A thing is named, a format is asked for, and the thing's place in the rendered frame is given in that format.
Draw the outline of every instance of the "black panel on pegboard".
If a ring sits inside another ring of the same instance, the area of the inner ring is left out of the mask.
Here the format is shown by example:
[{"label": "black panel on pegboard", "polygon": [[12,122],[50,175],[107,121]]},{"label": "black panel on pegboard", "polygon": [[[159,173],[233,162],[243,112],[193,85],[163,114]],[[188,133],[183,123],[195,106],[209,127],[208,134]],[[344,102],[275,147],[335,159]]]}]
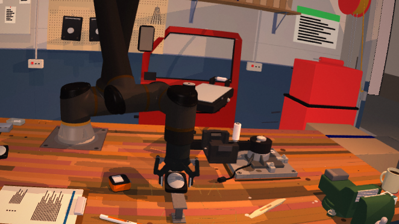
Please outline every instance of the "black panel on pegboard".
[{"label": "black panel on pegboard", "polygon": [[64,16],[62,21],[62,40],[80,41],[82,33],[82,17]]},{"label": "black panel on pegboard", "polygon": [[97,20],[95,17],[90,18],[89,41],[99,41]]}]

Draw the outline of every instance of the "shelf bracket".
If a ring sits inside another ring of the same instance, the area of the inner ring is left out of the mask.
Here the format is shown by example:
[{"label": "shelf bracket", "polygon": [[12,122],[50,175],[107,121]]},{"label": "shelf bracket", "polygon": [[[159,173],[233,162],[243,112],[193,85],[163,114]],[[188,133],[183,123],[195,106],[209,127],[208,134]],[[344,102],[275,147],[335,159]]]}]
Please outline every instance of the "shelf bracket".
[{"label": "shelf bracket", "polygon": [[189,23],[193,23],[194,20],[194,12],[196,8],[196,4],[198,3],[198,0],[191,0],[191,8],[190,8],[190,20]]},{"label": "shelf bracket", "polygon": [[281,19],[280,23],[277,24],[277,15],[280,13],[274,13],[274,17],[273,17],[273,27],[272,27],[272,34],[275,34],[275,31],[277,30],[277,28],[280,26],[281,22],[283,21],[283,19],[286,17],[287,12],[281,12],[284,13],[285,15],[283,16],[283,18]]}]

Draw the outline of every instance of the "workbench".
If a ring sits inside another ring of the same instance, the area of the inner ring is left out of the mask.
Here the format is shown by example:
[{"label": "workbench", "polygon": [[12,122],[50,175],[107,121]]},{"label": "workbench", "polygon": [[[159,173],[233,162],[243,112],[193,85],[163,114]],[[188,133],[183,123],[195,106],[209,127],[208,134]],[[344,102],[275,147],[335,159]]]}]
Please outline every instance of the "workbench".
[{"label": "workbench", "polygon": [[[0,118],[0,123],[7,119]],[[108,128],[101,151],[40,148],[60,124],[26,119],[24,125],[0,133],[0,145],[10,147],[8,158],[0,160],[0,187],[89,189],[83,223],[108,223],[100,214],[143,224],[172,222],[172,196],[153,174],[155,157],[165,157],[164,126],[92,123],[94,128]],[[195,127],[195,139],[203,129],[233,133],[232,128]],[[185,194],[187,223],[350,223],[351,219],[328,217],[321,205],[325,194],[318,184],[325,169],[342,168],[356,185],[381,186],[380,172],[319,131],[242,128],[240,140],[254,135],[271,138],[298,177],[216,183],[218,177],[231,175],[226,165],[209,164],[203,151],[191,150],[190,158],[199,158],[200,176]],[[118,174],[129,177],[131,190],[111,191],[108,177]],[[245,216],[280,198],[286,201],[277,208],[253,219]],[[399,203],[392,220],[399,220]]]}]

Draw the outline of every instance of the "power socket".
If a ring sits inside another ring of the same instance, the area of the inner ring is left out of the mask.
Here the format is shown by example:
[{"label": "power socket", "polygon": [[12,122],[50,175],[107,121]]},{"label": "power socket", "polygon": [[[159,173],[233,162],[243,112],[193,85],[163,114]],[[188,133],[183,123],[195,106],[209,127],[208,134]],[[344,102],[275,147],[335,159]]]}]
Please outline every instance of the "power socket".
[{"label": "power socket", "polygon": [[43,69],[44,60],[43,59],[29,59],[28,68],[30,69]]},{"label": "power socket", "polygon": [[262,64],[255,63],[255,62],[247,62],[247,70],[253,72],[261,72],[262,71]]}]

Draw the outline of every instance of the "robotic arm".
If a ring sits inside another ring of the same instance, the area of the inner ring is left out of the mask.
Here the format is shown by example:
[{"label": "robotic arm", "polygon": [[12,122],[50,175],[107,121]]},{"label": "robotic arm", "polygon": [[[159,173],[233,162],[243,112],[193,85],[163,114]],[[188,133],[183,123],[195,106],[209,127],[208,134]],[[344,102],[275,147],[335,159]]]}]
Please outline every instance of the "robotic arm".
[{"label": "robotic arm", "polygon": [[[144,111],[161,111],[165,120],[165,159],[156,157],[154,174],[163,183],[163,175],[185,171],[189,187],[200,175],[188,168],[193,142],[198,94],[195,86],[169,86],[163,82],[136,84],[131,72],[128,48],[139,0],[94,0],[99,41],[103,58],[101,77],[96,87],[86,82],[61,88],[61,127],[58,139],[75,145],[95,139],[90,117]],[[159,170],[159,164],[165,165]]]}]

